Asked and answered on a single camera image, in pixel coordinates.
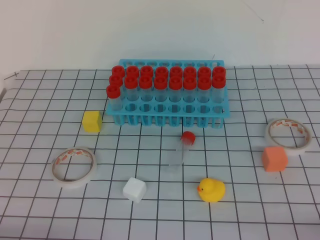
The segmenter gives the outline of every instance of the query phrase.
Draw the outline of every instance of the white foam cube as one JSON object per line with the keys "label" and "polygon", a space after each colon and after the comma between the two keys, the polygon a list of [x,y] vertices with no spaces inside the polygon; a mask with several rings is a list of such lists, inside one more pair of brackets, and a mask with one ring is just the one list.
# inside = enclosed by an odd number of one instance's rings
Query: white foam cube
{"label": "white foam cube", "polygon": [[144,181],[130,177],[129,181],[123,188],[123,195],[135,203],[139,203],[147,191],[147,186]]}

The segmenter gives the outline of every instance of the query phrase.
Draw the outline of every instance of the orange cube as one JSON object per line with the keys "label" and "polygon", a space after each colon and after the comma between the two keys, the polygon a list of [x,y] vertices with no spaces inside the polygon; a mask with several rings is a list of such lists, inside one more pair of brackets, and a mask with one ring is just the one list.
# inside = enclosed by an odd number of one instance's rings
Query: orange cube
{"label": "orange cube", "polygon": [[288,157],[281,146],[266,147],[262,154],[262,163],[266,172],[281,172],[288,165]]}

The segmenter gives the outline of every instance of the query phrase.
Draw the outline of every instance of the roll of tape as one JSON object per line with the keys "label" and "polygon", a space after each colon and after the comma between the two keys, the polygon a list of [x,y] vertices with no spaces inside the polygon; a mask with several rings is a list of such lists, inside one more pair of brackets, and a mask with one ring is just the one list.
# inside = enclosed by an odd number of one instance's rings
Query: roll of tape
{"label": "roll of tape", "polygon": [[[281,126],[296,128],[297,131],[304,136],[304,145],[300,147],[284,146],[279,142],[277,142],[271,136],[271,130]],[[297,156],[297,155],[303,154],[310,147],[311,141],[312,141],[312,135],[310,130],[301,122],[298,122],[296,120],[292,120],[289,118],[273,119],[272,121],[270,121],[266,126],[264,137],[269,145],[283,147],[285,150],[285,153],[288,156]]]}
{"label": "roll of tape", "polygon": [[[88,173],[84,177],[76,180],[60,179],[57,176],[57,165],[59,165],[65,160],[70,159],[72,156],[80,156],[80,155],[87,156],[91,160],[91,167]],[[51,165],[52,165],[51,173],[52,173],[53,180],[60,187],[66,188],[66,189],[76,189],[87,184],[95,175],[96,169],[97,169],[97,161],[96,161],[95,155],[93,154],[92,151],[83,147],[72,147],[64,150],[56,159],[52,161]]]}

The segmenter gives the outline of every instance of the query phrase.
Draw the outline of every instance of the yellow cube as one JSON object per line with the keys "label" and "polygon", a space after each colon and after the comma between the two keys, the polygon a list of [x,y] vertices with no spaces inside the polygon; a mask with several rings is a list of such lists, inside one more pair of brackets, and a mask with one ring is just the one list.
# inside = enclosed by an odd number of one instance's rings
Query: yellow cube
{"label": "yellow cube", "polygon": [[99,111],[85,111],[82,119],[84,131],[98,133],[101,130],[102,117]]}

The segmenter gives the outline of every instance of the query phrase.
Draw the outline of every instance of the blue test tube rack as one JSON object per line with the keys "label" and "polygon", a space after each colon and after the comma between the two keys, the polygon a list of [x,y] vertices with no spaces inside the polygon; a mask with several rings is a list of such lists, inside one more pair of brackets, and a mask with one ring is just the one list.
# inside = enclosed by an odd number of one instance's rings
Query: blue test tube rack
{"label": "blue test tube rack", "polygon": [[[206,66],[211,68],[212,71],[216,66],[224,67],[224,61],[121,59],[119,65],[125,69],[129,66],[137,66],[139,70],[147,65],[151,66],[154,71],[157,67],[163,66],[169,72],[170,68],[174,66],[179,66],[182,69],[193,66],[197,71],[200,67]],[[129,101],[125,98],[122,103],[123,107],[121,110],[114,111],[111,107],[107,107],[105,111],[107,115],[113,116],[114,122],[117,125],[125,123],[137,125],[141,119],[141,124],[144,126],[155,123],[155,125],[162,127],[168,123],[172,127],[177,127],[181,124],[182,120],[184,127],[192,127],[196,123],[199,128],[206,128],[211,123],[212,128],[222,128],[224,119],[230,117],[227,86],[224,87],[224,97],[221,103],[214,103],[211,97],[208,102],[201,103],[197,100],[197,96],[195,96],[193,102],[185,102],[183,97],[178,102],[171,102],[169,100],[169,93],[163,102],[156,101],[155,97],[151,101],[142,101],[139,97],[136,101]]]}

